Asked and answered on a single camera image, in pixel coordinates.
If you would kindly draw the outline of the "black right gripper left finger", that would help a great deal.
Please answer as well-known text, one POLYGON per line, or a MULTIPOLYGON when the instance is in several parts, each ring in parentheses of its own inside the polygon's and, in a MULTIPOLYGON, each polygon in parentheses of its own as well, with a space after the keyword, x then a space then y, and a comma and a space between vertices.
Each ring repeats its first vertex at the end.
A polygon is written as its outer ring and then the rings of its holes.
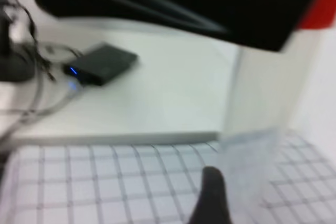
POLYGON ((219 169, 206 166, 202 170, 201 191, 189 224, 232 223, 226 196, 225 180, 219 169))

